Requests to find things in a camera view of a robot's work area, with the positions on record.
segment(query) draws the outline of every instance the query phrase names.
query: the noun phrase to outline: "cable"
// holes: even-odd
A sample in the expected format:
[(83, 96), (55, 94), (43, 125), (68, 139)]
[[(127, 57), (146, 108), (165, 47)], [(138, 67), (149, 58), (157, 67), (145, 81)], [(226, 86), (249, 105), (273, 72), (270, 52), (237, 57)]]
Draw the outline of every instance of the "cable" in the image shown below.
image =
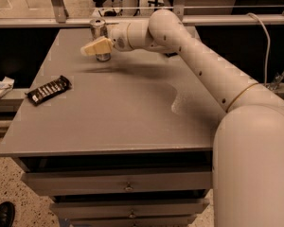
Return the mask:
[(267, 49), (266, 49), (266, 57), (265, 57), (265, 66), (264, 66), (264, 86), (266, 87), (267, 84), (267, 64), (268, 64), (268, 57), (269, 57), (269, 52), (271, 49), (271, 37), (269, 36), (269, 33), (267, 31), (266, 26), (263, 24), (263, 22), (260, 20), (259, 17), (257, 17), (254, 13), (247, 13), (248, 16), (252, 17), (255, 20), (258, 20), (259, 23), (262, 25), (264, 32), (266, 34), (267, 37)]

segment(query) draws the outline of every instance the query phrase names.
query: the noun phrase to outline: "shoe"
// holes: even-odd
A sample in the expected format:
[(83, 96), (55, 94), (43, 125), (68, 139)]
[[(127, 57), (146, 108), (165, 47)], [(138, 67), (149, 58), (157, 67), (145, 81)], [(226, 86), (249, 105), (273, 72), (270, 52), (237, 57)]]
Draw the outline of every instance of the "shoe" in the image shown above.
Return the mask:
[(5, 201), (0, 204), (0, 227), (11, 227), (15, 218), (15, 206)]

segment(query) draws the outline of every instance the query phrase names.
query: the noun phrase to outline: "cabinet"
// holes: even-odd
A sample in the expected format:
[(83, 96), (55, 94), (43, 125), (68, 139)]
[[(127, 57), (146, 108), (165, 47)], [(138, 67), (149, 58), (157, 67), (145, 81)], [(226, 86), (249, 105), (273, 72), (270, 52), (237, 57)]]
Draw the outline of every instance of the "cabinet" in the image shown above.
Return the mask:
[(224, 112), (178, 58), (143, 50), (84, 58), (88, 29), (62, 29), (0, 146), (59, 218), (87, 226), (188, 225), (208, 205), (212, 141)]

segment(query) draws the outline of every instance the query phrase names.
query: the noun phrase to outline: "table top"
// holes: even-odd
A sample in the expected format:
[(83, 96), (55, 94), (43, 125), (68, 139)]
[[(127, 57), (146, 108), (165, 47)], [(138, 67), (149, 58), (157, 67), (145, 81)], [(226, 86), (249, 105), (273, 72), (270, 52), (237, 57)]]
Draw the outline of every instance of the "table top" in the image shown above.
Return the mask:
[(67, 77), (72, 89), (33, 106), (24, 99), (0, 156), (211, 150), (224, 112), (179, 56), (144, 50), (83, 57), (89, 29), (62, 29), (31, 90)]

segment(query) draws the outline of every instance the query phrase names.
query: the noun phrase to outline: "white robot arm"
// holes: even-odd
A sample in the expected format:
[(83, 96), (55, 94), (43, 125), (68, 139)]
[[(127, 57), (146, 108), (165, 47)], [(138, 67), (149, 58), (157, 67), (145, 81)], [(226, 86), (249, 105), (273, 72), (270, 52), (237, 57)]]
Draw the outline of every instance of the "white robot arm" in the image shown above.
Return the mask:
[(216, 227), (284, 227), (284, 101), (187, 32), (169, 10), (113, 27), (118, 50), (177, 52), (228, 112), (214, 140)]

